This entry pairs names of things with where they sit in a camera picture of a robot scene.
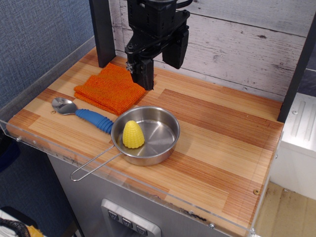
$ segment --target orange towel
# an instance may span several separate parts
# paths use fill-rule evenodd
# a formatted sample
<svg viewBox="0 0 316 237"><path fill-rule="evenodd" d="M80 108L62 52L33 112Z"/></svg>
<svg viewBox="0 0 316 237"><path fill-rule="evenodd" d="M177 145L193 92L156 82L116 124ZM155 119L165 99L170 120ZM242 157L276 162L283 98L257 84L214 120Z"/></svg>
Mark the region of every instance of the orange towel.
<svg viewBox="0 0 316 237"><path fill-rule="evenodd" d="M99 75L74 88L75 97L117 116L127 111L145 93L125 68L109 63Z"/></svg>

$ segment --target stainless steel pan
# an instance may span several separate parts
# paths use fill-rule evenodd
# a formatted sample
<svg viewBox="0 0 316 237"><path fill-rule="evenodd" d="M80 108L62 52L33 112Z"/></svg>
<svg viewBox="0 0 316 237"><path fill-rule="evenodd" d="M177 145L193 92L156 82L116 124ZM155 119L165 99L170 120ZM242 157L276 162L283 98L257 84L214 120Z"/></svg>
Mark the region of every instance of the stainless steel pan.
<svg viewBox="0 0 316 237"><path fill-rule="evenodd" d="M130 120L134 120L139 124L145 137L145 143L136 149L126 147L122 142L125 124ZM75 170L70 175L70 178L73 181L79 181L122 154L125 155L123 158L127 162L135 165L148 166L158 164L172 154L179 136L179 122L169 111L155 106L140 106L133 108L119 116L114 122L111 131L111 138L114 145L81 166L79 169ZM120 151L119 154L110 158L81 178L73 178L73 175L78 170L82 169L114 146Z"/></svg>

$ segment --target wooden countertop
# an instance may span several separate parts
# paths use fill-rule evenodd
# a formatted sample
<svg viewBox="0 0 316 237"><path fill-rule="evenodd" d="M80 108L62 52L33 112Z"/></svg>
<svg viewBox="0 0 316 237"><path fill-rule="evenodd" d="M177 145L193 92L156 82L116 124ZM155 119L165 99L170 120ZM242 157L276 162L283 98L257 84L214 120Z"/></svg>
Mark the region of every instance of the wooden countertop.
<svg viewBox="0 0 316 237"><path fill-rule="evenodd" d="M122 67L125 62L119 57L112 61ZM78 162L84 162L82 156L95 157L111 146L111 136L74 115L54 113L51 101L65 97L115 121L115 115L74 97L74 87L100 71L93 49L15 115L7 129L48 153ZM277 122L281 102L155 68L154 90L134 106L142 105L162 107L177 117L181 134L174 153L154 166L135 166L122 157L108 166L131 177L125 182L135 188L149 184L153 188L147 192L183 213L245 236L261 196L254 190L263 191L283 128ZM99 162L118 153L111 149Z"/></svg>

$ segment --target control panel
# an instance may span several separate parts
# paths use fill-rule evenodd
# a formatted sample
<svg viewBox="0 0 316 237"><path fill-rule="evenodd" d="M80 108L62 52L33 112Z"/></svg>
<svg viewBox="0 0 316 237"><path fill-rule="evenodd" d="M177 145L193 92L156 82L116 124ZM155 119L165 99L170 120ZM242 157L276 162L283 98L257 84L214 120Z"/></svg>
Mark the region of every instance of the control panel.
<svg viewBox="0 0 316 237"><path fill-rule="evenodd" d="M101 209L104 218L110 217L142 236L161 237L161 230L157 225L107 199L102 200Z"/></svg>

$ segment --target spoon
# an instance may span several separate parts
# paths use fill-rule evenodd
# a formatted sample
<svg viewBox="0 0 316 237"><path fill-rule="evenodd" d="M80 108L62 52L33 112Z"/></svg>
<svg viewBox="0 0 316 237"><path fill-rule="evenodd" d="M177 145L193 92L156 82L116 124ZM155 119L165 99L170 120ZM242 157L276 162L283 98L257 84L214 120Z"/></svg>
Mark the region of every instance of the spoon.
<svg viewBox="0 0 316 237"><path fill-rule="evenodd" d="M111 133L113 122L107 117L96 112L78 109L71 100L57 97L51 102L53 109L61 115L77 115L78 117L87 120L106 133Z"/></svg>

